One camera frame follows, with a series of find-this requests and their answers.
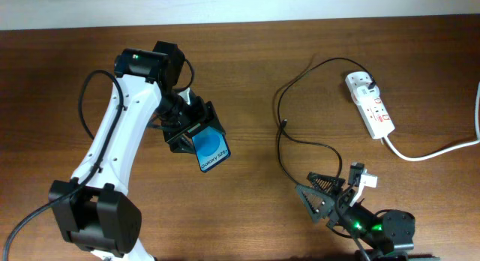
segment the brown wooden surface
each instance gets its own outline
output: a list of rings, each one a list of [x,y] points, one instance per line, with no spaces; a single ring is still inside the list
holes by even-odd
[[[91,141],[77,97],[92,70],[112,70],[126,47],[177,43],[196,68],[194,91],[214,103],[232,157],[207,174],[189,154],[172,154],[147,130],[130,177],[129,197],[143,215],[150,254],[173,260],[283,260],[353,253],[353,241],[313,225],[277,162],[272,101],[305,67],[346,56],[370,69],[395,123],[391,140],[424,155],[474,135],[480,81],[480,16],[334,19],[226,25],[167,25],[0,32],[0,240],[43,204],[55,179],[68,180]],[[410,163],[372,140],[344,85],[352,64],[334,62],[284,98],[288,131],[334,146],[343,176],[353,161],[379,176],[364,205],[416,217],[414,254],[444,260],[480,256],[480,146]],[[184,70],[181,83],[188,81]],[[111,83],[88,88],[85,118],[96,129]],[[283,141],[283,159],[304,181],[334,175],[335,155]],[[95,260],[62,241],[51,211],[26,226],[11,260]]]

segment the white wall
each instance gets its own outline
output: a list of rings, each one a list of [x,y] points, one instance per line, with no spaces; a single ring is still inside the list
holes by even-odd
[[[480,13],[480,0],[0,0],[0,29]]]

